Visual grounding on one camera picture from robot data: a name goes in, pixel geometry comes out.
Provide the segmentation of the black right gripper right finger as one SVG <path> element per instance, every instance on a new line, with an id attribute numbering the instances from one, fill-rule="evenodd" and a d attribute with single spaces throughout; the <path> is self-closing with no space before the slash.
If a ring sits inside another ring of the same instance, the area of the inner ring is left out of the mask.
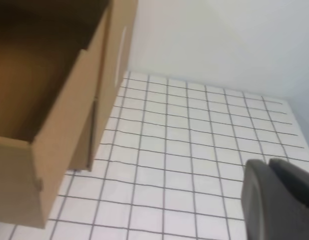
<path id="1" fill-rule="evenodd" d="M 272 158 L 269 167 L 289 193 L 309 209 L 309 172 L 279 158 Z"/>

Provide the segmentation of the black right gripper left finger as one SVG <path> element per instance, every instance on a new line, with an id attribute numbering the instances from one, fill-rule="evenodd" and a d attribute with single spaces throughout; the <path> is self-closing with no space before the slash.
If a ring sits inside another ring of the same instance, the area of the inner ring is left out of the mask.
<path id="1" fill-rule="evenodd" d="M 309 240 L 309 208 L 258 159 L 246 162 L 241 205 L 249 240 Z"/>

